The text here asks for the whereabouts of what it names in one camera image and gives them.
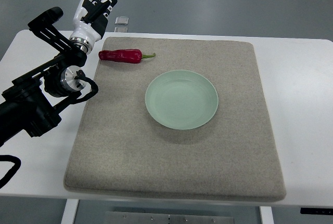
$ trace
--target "ceramic plate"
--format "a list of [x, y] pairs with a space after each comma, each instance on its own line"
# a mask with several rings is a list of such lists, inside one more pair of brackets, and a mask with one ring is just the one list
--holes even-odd
[[207, 123], [219, 104], [216, 89], [204, 76], [185, 70], [165, 72], [146, 91], [146, 107], [160, 124], [194, 129]]

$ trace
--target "gray floor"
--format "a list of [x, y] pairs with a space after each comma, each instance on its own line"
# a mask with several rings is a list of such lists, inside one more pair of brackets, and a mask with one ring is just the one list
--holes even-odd
[[[118, 1], [109, 18], [107, 31], [110, 32], [113, 32], [117, 16], [128, 16], [129, 32], [137, 33], [322, 38], [333, 41], [333, 0]], [[72, 17], [78, 2], [0, 0], [0, 59], [15, 34], [28, 29], [29, 21], [51, 7], [60, 6], [64, 11], [64, 16], [55, 24], [57, 29], [72, 30]], [[16, 197], [0, 197], [0, 204], [13, 210], [7, 212], [1, 207], [0, 223], [60, 223], [64, 207], [62, 200]], [[274, 208], [273, 213], [276, 223], [325, 223], [321, 216], [301, 216], [299, 208]], [[298, 217], [304, 221], [294, 222]]]

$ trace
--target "robotic arm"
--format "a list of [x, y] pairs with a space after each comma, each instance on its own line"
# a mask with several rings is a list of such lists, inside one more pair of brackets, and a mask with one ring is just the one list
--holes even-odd
[[[59, 54], [13, 80], [13, 86], [2, 93], [6, 101], [0, 104], [0, 147], [23, 129], [31, 137], [43, 135], [60, 123], [59, 113], [67, 106], [84, 102], [98, 92], [98, 86], [85, 77], [81, 67], [95, 42], [103, 37], [109, 14], [116, 3], [117, 0], [81, 0], [73, 19], [74, 31], [70, 39], [53, 26], [63, 15], [59, 7], [51, 8], [29, 22], [29, 30], [57, 49]], [[47, 93], [65, 97], [64, 100], [52, 106], [40, 89], [41, 78], [44, 78]], [[91, 91], [79, 98], [86, 83], [91, 85]], [[0, 156], [0, 161], [16, 164], [0, 180], [0, 188], [19, 168], [17, 160], [15, 162], [11, 158]]]

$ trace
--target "metal plate on floor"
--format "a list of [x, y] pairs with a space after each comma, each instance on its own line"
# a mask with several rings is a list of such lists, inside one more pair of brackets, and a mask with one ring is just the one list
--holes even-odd
[[104, 224], [234, 224], [233, 217], [106, 212]]
[[170, 215], [169, 224], [234, 224], [233, 217]]
[[129, 212], [106, 212], [104, 224], [169, 224], [169, 215]]

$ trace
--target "gray felt mat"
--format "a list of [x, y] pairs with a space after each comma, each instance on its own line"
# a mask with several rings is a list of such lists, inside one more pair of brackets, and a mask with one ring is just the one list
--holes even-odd
[[[246, 42], [110, 37], [104, 49], [157, 55], [100, 61], [65, 188], [120, 196], [277, 201], [286, 190], [253, 46]], [[158, 75], [190, 70], [219, 95], [213, 119], [192, 130], [157, 123], [145, 92]]]

